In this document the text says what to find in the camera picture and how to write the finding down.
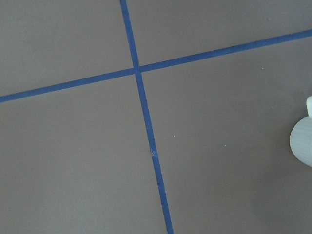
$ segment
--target gray floor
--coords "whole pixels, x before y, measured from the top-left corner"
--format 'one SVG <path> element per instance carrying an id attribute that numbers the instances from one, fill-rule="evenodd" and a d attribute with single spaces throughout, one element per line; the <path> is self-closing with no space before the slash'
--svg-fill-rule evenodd
<path id="1" fill-rule="evenodd" d="M 118 1 L 0 0 L 0 96 L 132 67 Z M 140 65 L 312 28 L 307 1 L 128 0 Z M 310 234 L 312 38 L 143 73 L 176 234 Z M 166 233 L 134 76 L 0 104 L 0 233 Z"/>

